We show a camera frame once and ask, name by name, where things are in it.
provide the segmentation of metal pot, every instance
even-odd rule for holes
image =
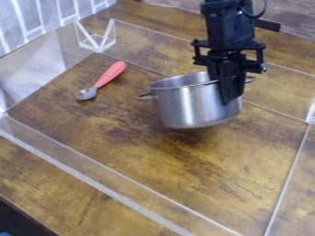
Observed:
[[[242,108],[242,97],[224,104],[218,80],[201,71],[149,84],[149,93],[139,100],[153,100],[165,127],[193,129],[224,122]]]

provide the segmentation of black cable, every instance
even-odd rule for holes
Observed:
[[[248,18],[260,18],[260,17],[263,16],[263,14],[266,13],[266,10],[267,10],[267,7],[268,7],[268,0],[263,0],[263,1],[264,1],[264,7],[263,7],[263,9],[262,9],[262,11],[260,11],[260,13],[259,13],[258,15],[252,15],[252,14],[247,13],[247,12],[244,11],[244,9],[240,7],[243,14],[244,14]]]

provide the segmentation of wooden table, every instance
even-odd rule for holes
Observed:
[[[185,39],[204,37],[203,19],[176,9],[125,0],[85,23],[97,29],[96,22],[108,18]],[[315,72],[314,42],[264,30],[258,35],[268,44],[270,62]],[[167,130],[149,104],[135,99],[163,76],[135,65],[100,90],[96,100],[76,102],[72,94],[89,83],[85,77],[97,77],[115,61],[92,54],[9,116],[243,235],[262,235],[307,124],[246,104],[228,123],[188,133]],[[4,138],[0,141],[1,196],[56,233],[173,234]]]

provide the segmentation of pot handle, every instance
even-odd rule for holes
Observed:
[[[153,100],[153,96],[152,96],[152,94],[149,92],[147,92],[147,93],[139,95],[137,99],[139,100]]]
[[[248,83],[254,82],[255,80],[256,80],[255,77],[246,77],[244,83],[248,84]]]

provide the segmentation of pot rim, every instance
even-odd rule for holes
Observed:
[[[167,81],[169,79],[176,79],[176,78],[183,77],[183,76],[197,75],[197,74],[204,74],[204,73],[208,73],[208,72],[207,71],[197,71],[197,72],[192,72],[192,73],[187,73],[187,74],[181,74],[181,75],[177,75],[177,76],[173,76],[173,77],[164,78],[159,81],[152,82],[148,86],[148,89],[149,90],[181,89],[181,88],[189,88],[189,87],[195,87],[195,86],[214,84],[219,81],[219,80],[210,80],[210,81],[206,81],[206,82],[201,82],[201,83],[196,83],[193,85],[183,85],[183,86],[177,86],[177,87],[164,87],[164,88],[161,88],[161,87],[153,88],[152,87],[156,83],[161,83],[163,81]]]

